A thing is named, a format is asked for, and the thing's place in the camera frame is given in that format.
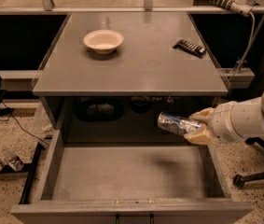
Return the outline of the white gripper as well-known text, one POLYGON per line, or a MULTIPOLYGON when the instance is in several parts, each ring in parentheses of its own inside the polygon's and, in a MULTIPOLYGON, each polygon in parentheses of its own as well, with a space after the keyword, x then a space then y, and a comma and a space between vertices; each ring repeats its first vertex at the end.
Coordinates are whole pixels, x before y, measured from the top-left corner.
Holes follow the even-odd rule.
POLYGON ((235 102, 227 102, 215 109, 208 107, 191 114, 190 119, 205 123, 208 127, 202 125, 197 130, 186 133, 184 138, 195 145, 210 145, 213 136, 227 143, 241 141, 242 138, 236 133, 231 122, 231 110, 234 105, 235 102))

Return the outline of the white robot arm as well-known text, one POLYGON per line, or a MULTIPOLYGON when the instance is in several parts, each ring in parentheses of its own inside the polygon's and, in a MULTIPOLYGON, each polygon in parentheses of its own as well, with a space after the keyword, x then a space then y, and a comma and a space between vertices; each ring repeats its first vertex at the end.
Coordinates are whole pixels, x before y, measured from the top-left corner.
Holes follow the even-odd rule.
POLYGON ((210 145, 215 138, 224 143, 264 138, 264 92, 244 102, 205 108, 189 118, 201 122, 200 128, 184 135, 191 144, 210 145))

